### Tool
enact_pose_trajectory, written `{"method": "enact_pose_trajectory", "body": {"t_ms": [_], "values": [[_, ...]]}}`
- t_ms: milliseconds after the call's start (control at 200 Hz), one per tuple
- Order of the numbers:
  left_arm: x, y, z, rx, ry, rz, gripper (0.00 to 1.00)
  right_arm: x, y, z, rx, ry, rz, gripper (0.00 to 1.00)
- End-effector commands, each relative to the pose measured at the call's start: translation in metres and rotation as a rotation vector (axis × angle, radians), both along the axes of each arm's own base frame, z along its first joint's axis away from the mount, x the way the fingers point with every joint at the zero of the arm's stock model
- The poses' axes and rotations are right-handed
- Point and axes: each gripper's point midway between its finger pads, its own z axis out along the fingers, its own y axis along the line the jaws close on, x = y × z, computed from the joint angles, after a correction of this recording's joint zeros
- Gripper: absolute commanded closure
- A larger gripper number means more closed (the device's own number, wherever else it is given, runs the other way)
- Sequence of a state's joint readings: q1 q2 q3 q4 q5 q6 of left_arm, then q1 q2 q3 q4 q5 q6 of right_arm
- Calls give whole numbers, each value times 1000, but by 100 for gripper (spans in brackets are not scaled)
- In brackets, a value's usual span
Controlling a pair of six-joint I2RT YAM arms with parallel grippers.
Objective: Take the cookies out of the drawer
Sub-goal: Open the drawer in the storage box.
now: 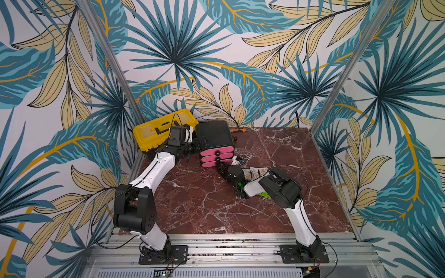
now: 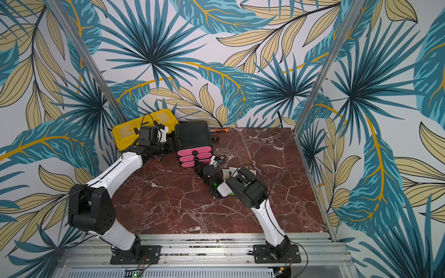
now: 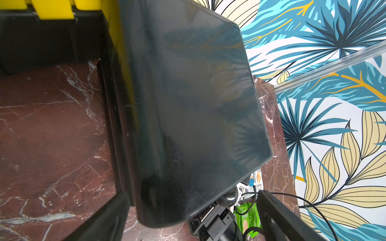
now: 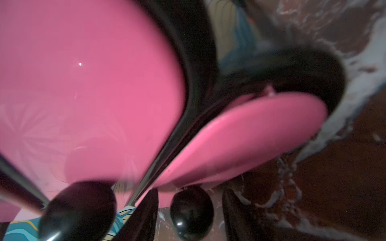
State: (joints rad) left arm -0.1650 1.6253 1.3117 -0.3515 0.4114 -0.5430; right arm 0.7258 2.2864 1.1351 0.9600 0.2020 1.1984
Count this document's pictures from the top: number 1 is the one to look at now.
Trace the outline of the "white cookie packet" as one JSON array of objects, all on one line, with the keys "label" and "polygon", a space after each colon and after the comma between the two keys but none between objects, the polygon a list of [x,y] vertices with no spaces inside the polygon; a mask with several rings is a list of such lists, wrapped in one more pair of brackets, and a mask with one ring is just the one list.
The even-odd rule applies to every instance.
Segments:
[{"label": "white cookie packet", "polygon": [[259,168],[258,172],[259,172],[260,176],[265,176],[268,173],[268,169],[267,168]]},{"label": "white cookie packet", "polygon": [[257,167],[251,167],[250,173],[253,180],[258,179],[260,177],[260,170]]},{"label": "white cookie packet", "polygon": [[251,171],[250,169],[242,169],[244,178],[248,181],[251,180]]}]

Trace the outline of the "pink top drawer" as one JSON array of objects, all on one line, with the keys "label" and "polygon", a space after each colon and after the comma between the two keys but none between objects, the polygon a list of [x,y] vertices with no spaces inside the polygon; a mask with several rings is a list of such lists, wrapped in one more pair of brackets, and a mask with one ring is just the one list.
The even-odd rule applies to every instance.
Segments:
[{"label": "pink top drawer", "polygon": [[220,148],[211,148],[206,149],[204,151],[200,152],[200,156],[217,156],[225,153],[230,153],[234,151],[233,146],[226,146],[226,147],[220,147]]}]

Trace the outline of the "black drawer cabinet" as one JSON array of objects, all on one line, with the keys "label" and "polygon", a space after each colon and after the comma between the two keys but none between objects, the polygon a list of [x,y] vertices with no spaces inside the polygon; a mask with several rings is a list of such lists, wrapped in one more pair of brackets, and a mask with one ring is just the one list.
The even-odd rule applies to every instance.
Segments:
[{"label": "black drawer cabinet", "polygon": [[196,125],[200,152],[211,148],[234,146],[228,123],[224,120],[202,122]]}]

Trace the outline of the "green cookie packet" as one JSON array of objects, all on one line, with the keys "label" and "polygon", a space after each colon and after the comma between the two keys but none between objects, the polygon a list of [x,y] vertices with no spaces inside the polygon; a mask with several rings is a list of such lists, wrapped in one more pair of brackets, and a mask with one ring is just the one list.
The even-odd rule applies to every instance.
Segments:
[{"label": "green cookie packet", "polygon": [[268,193],[266,193],[266,192],[260,193],[259,196],[271,199],[271,196]]}]

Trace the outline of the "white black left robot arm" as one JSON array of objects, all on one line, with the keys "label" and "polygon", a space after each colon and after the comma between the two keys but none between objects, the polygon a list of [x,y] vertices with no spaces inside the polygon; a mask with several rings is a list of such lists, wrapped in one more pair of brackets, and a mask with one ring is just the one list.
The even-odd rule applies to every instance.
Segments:
[{"label": "white black left robot arm", "polygon": [[137,236],[145,248],[166,249],[167,234],[156,224],[155,191],[176,164],[199,151],[196,139],[179,145],[162,144],[145,170],[130,184],[121,184],[115,191],[114,226]]}]

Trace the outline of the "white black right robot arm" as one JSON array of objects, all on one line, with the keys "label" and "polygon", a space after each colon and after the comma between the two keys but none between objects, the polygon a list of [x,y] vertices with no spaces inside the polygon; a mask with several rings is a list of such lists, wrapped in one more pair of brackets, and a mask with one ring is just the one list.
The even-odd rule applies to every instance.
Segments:
[{"label": "white black right robot arm", "polygon": [[261,193],[283,208],[289,217],[296,242],[309,253],[315,253],[321,246],[321,240],[309,223],[303,206],[301,186],[278,167],[271,168],[265,175],[247,180],[238,165],[218,162],[217,172],[231,185],[237,196],[249,199]]}]

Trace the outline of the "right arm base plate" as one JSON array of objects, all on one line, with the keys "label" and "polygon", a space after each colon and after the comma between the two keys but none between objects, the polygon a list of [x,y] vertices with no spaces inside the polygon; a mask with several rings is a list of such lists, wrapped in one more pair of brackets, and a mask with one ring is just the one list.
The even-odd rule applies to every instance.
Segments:
[{"label": "right arm base plate", "polygon": [[330,262],[324,245],[305,247],[301,244],[284,244],[279,246],[277,255],[284,264],[327,264]]}]

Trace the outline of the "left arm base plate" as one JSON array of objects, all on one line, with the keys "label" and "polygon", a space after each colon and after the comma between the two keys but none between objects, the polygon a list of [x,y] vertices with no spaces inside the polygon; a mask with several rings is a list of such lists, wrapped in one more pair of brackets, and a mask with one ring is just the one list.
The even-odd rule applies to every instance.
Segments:
[{"label": "left arm base plate", "polygon": [[161,251],[140,248],[139,265],[181,265],[188,261],[188,246],[166,246]]}]

